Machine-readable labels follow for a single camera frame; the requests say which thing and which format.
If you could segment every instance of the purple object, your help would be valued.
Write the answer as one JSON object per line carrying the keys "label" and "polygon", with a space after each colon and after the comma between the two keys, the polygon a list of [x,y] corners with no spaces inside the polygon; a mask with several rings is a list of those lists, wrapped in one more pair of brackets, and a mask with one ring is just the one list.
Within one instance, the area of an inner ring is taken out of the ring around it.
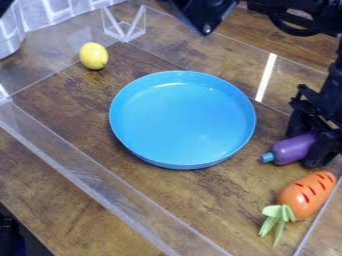
{"label": "purple object", "polygon": [[279,141],[273,144],[270,152],[261,156],[262,163],[274,162],[278,165],[285,165],[303,159],[315,140],[315,133],[309,132]]}

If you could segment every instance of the toy carrot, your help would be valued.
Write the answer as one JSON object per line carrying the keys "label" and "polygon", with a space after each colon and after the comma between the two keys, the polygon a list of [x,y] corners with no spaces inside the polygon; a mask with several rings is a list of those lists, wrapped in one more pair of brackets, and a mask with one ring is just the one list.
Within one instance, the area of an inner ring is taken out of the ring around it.
{"label": "toy carrot", "polygon": [[293,182],[279,193],[277,203],[263,208],[267,216],[259,235],[266,236],[275,227],[277,245],[286,222],[305,220],[323,205],[337,184],[335,175],[329,171],[311,173]]}

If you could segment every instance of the blue plate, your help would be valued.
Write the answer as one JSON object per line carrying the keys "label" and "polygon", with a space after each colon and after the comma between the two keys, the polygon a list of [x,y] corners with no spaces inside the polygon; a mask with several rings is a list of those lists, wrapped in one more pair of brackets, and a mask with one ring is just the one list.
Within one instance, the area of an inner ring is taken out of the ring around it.
{"label": "blue plate", "polygon": [[178,170],[224,161],[250,140],[255,120],[242,91],[192,71],[139,78],[110,108],[111,128],[123,145],[148,163]]}

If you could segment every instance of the wooden table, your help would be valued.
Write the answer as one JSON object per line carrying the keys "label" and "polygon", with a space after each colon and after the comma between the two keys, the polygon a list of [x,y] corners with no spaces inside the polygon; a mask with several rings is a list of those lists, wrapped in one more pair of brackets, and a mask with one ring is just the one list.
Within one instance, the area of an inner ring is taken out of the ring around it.
{"label": "wooden table", "polygon": [[[154,1],[142,2],[160,8]],[[294,38],[278,31],[262,15],[242,9],[232,12],[218,32],[319,70],[326,70],[334,61],[335,39],[325,35]],[[76,63],[16,93],[15,103],[232,255],[291,255],[313,218],[287,225],[277,249],[273,236],[258,237],[265,219],[261,209],[274,203],[285,184],[307,173],[298,163],[279,168],[258,162],[270,144],[283,138],[289,116],[254,102],[258,126],[251,141],[215,167],[174,172],[146,164],[112,136],[108,105],[130,81],[182,67],[135,46],[114,44],[108,47],[110,63],[102,71],[88,71]],[[28,50],[23,45],[3,65],[17,65]],[[200,68],[215,73],[211,66]],[[251,90],[248,84],[242,83],[240,88]],[[163,255],[4,130],[0,136],[1,203],[53,254]],[[341,247],[333,249],[341,255]]]}

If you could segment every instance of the lemon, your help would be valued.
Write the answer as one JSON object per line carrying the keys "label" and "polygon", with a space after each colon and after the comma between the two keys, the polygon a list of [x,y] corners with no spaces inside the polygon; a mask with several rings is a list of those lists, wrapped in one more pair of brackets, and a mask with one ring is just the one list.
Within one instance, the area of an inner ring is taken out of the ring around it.
{"label": "lemon", "polygon": [[108,62],[106,48],[94,42],[84,44],[80,48],[80,62],[88,69],[99,70]]}

